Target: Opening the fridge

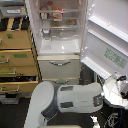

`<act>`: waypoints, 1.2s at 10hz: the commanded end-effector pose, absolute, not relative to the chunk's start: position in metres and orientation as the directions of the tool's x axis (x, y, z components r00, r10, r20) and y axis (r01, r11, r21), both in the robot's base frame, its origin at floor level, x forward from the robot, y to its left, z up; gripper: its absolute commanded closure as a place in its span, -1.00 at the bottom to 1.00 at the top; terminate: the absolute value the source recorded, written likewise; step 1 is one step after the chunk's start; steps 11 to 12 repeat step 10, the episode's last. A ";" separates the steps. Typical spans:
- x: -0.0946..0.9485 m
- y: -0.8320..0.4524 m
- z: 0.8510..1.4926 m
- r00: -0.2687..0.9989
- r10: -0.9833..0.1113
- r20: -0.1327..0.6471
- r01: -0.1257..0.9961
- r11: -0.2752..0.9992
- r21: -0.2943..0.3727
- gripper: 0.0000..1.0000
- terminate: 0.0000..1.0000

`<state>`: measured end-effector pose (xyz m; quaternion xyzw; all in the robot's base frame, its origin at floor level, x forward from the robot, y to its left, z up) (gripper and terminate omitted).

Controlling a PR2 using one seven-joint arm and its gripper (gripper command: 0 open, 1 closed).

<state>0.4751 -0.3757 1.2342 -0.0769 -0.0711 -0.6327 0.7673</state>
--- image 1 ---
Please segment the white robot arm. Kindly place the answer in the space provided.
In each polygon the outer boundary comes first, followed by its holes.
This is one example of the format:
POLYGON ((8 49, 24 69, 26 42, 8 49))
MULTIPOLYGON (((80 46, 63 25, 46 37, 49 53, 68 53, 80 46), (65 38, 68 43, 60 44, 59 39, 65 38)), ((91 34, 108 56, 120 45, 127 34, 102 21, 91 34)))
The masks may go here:
POLYGON ((103 100, 113 107, 128 110, 128 76, 114 74, 103 85, 93 82, 88 85, 54 86, 49 81, 39 83, 31 100, 23 128, 46 127, 58 112, 93 113, 103 107, 103 100))

